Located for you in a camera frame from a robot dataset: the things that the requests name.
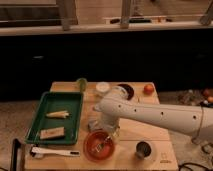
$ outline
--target black cable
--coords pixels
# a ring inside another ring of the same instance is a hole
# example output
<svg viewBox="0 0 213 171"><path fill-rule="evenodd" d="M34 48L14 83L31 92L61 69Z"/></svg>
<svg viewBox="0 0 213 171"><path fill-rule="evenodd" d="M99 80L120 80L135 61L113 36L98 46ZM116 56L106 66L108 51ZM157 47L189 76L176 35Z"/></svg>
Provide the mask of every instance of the black cable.
<svg viewBox="0 0 213 171"><path fill-rule="evenodd" d="M5 168L3 168L3 167L0 167L0 170L8 171L7 169L5 169Z"/></svg>
<svg viewBox="0 0 213 171"><path fill-rule="evenodd" d="M209 169L209 168L207 168L207 167L205 167L203 165L200 165L200 164L197 164L197 163L191 163L191 162L183 163L183 164L179 165L179 171L181 171L181 169L183 169L183 168L187 168L190 171L193 171L193 169L190 168L188 165L189 166L191 165L191 166L197 166L199 168L203 168L205 171L213 171L212 169Z"/></svg>

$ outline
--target small container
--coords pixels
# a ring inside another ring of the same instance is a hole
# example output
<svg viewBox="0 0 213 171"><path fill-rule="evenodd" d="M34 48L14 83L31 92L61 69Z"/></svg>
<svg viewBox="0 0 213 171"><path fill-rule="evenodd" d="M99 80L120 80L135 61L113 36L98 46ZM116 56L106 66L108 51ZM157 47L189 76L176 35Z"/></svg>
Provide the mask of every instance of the small container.
<svg viewBox="0 0 213 171"><path fill-rule="evenodd" d="M106 95L110 90L110 85L107 82L99 82L96 84L95 91L96 94L103 97Z"/></svg>

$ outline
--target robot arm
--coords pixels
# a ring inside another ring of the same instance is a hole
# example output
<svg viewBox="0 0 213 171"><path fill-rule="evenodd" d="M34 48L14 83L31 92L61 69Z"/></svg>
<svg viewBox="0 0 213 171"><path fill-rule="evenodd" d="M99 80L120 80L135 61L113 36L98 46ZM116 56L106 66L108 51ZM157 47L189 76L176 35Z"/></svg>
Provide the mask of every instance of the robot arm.
<svg viewBox="0 0 213 171"><path fill-rule="evenodd" d="M141 104L125 99L125 89L115 87L98 104L100 124L109 132L119 118L132 119L213 142L213 110L198 106Z"/></svg>

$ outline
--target bowl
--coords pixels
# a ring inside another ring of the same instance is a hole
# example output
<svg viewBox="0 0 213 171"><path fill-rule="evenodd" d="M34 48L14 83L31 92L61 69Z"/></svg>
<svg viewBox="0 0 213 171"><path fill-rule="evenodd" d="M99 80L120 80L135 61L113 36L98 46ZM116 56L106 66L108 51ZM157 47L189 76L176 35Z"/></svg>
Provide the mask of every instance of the bowl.
<svg viewBox="0 0 213 171"><path fill-rule="evenodd" d="M91 161L103 161L112 156L115 144L106 131L98 130L87 135L84 154Z"/></svg>

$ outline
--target green plastic tray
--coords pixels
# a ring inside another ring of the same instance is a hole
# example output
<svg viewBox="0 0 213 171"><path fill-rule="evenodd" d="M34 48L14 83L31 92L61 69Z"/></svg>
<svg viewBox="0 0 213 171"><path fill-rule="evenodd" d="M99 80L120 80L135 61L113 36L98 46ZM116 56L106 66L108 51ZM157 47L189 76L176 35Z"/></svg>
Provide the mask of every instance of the green plastic tray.
<svg viewBox="0 0 213 171"><path fill-rule="evenodd" d="M80 92L45 92L38 105L32 125L26 136L28 144L75 144L78 138L83 94ZM47 118L49 112L67 110L65 119ZM65 137L41 140L40 131L55 127L65 128Z"/></svg>

